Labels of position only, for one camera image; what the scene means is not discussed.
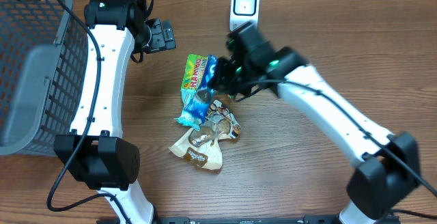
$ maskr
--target pile of packets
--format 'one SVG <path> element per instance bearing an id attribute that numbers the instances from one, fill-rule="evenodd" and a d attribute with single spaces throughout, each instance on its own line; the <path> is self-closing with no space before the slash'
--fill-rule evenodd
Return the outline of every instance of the pile of packets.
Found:
<path id="1" fill-rule="evenodd" d="M 214 100 L 214 90 L 208 87 L 216 63 L 212 55 L 188 56 L 181 87 L 184 108 L 177 121 L 191 128 L 169 147 L 176 156 L 210 170 L 218 170 L 223 164 L 219 141 L 236 139 L 241 131 L 234 115 Z"/>

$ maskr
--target gray plastic basket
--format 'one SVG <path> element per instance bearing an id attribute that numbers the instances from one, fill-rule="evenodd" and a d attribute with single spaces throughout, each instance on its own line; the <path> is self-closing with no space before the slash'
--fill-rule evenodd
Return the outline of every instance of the gray plastic basket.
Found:
<path id="1" fill-rule="evenodd" d="M 0 33 L 0 155 L 54 156 L 81 98 L 86 33 L 56 0 L 0 0 Z"/>

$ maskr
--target brown snack packet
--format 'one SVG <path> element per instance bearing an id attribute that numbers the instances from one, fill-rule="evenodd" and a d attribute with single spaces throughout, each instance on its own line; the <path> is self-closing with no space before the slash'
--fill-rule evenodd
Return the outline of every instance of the brown snack packet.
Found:
<path id="1" fill-rule="evenodd" d="M 200 131 L 190 128 L 169 149 L 176 156 L 202 169 L 220 169 L 223 164 L 217 134 L 207 126 L 201 126 Z"/>
<path id="2" fill-rule="evenodd" d="M 214 124 L 218 124 L 217 132 L 220 133 L 218 140 L 236 139 L 241 133 L 241 126 L 234 115 L 218 100 L 214 100 L 210 105 L 206 119 Z"/>

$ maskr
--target wooden table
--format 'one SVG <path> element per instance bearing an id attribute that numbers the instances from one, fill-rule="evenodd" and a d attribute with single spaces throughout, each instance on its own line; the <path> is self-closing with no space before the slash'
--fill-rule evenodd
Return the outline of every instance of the wooden table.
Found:
<path id="1" fill-rule="evenodd" d="M 352 169 L 317 127 L 269 91 L 240 104 L 221 99 L 241 123 L 242 136 L 221 143 L 219 174 L 195 169 L 167 149 L 187 130 L 173 120 L 182 110 L 186 56 L 228 55 L 229 1 L 155 1 L 152 16 L 171 19 L 178 47 L 129 64 L 122 113 L 124 138 L 141 152 L 145 196 L 161 216 L 337 213 L 348 202 Z M 83 15 L 85 4 L 75 1 L 75 12 Z M 372 120 L 411 132 L 423 175 L 437 187 L 437 0 L 261 0 L 259 28 L 278 49 L 292 46 L 309 58 Z M 57 158 L 8 156 L 0 165 L 0 221 L 93 223 L 114 216 L 104 199 L 68 212 L 47 210 L 46 196 L 63 166 Z M 93 193 L 68 175 L 54 204 Z M 398 207 L 437 214 L 435 198 L 423 187 Z"/>

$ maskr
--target blue candy wrapper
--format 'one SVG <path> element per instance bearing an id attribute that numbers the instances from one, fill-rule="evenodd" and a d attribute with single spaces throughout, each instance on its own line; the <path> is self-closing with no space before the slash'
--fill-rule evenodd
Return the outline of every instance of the blue candy wrapper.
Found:
<path id="1" fill-rule="evenodd" d="M 208 109 L 214 97 L 214 90 L 208 87 L 208 82 L 211 81 L 214 76 L 216 64 L 217 58 L 210 55 L 199 88 L 193 97 L 190 97 L 189 100 L 185 100 L 186 105 L 182 109 L 181 116 L 177 119 L 180 124 L 191 126 L 199 131 L 200 125 L 205 122 Z"/>

